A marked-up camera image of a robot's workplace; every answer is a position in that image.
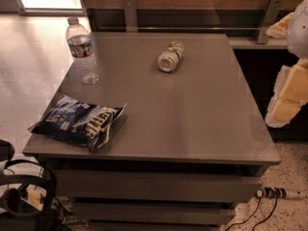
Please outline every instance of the bottle cap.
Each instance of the bottle cap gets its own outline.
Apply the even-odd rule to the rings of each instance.
[[[69,25],[76,25],[76,24],[79,24],[79,20],[78,20],[78,17],[76,16],[71,16],[68,18],[68,24]]]

